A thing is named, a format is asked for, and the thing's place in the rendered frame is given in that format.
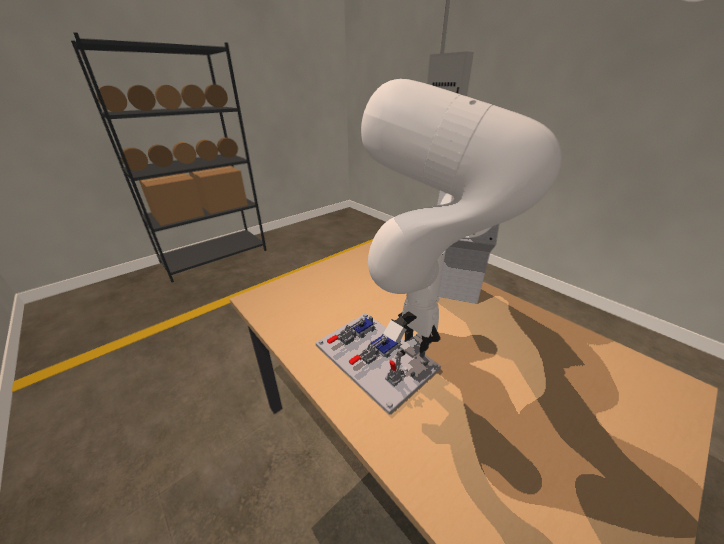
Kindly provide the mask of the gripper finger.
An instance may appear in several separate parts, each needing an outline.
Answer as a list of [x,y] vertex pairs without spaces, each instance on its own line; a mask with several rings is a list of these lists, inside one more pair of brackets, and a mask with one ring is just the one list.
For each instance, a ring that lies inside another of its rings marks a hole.
[[[401,316],[402,316],[402,313],[398,314],[398,317],[401,317]],[[411,329],[410,327],[408,327],[407,325],[406,325],[405,327],[407,327],[407,330],[406,330],[406,332],[405,332],[405,340],[404,340],[404,341],[406,342],[406,341],[408,341],[410,338],[413,337],[413,331],[414,331],[414,330]]]
[[426,351],[429,347],[429,343],[431,342],[438,342],[441,338],[436,330],[435,325],[432,326],[432,335],[430,334],[429,337],[422,336],[422,342],[420,343],[420,353]]

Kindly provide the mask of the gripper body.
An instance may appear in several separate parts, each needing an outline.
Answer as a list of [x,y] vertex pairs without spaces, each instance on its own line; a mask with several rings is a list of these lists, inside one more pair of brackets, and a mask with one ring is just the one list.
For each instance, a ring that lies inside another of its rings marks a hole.
[[417,316],[415,320],[409,323],[407,326],[419,333],[424,337],[429,337],[432,332],[432,326],[435,325],[438,330],[439,323],[439,307],[438,303],[434,302],[428,307],[419,307],[410,303],[407,298],[405,299],[402,315],[410,312]]

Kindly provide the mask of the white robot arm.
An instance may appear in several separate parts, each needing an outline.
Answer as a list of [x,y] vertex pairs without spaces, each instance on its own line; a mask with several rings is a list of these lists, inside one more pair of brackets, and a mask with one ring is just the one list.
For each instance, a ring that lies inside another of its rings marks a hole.
[[419,307],[440,300],[448,247],[532,208],[561,166],[559,142],[540,122],[408,79],[375,91],[361,135],[376,162],[447,193],[388,220],[369,250],[373,281]]

